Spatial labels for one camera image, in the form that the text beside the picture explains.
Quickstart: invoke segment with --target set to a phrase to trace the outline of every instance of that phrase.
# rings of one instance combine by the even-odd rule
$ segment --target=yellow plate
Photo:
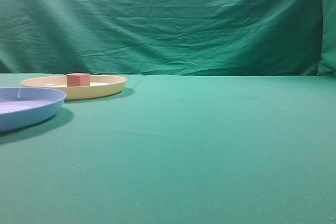
[[[91,75],[90,86],[67,87],[66,76],[48,76],[23,80],[21,85],[62,90],[67,94],[67,100],[74,100],[105,97],[119,93],[124,89],[126,81],[127,78],[122,76]]]

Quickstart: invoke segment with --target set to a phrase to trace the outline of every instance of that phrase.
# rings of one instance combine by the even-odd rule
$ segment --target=green tablecloth
[[[0,136],[0,223],[336,219],[335,79],[127,77]]]

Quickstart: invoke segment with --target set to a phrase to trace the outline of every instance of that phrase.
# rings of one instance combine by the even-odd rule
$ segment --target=green backdrop
[[[336,0],[323,0],[323,48],[319,74],[336,73]]]
[[[322,0],[0,0],[0,19],[2,73],[317,74],[321,59]]]

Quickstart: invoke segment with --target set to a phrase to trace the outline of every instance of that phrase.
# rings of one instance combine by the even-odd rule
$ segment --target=pink block
[[[70,73],[67,74],[67,87],[90,86],[89,73]]]

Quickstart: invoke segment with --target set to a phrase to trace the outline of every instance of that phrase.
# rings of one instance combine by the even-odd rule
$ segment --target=plate
[[[47,76],[24,80],[24,87],[51,88],[66,92],[67,100],[91,99],[106,97],[121,92],[125,88],[127,78],[107,74],[91,75],[90,86],[67,87],[67,77]]]
[[[42,122],[61,109],[63,91],[43,88],[0,88],[0,132]]]

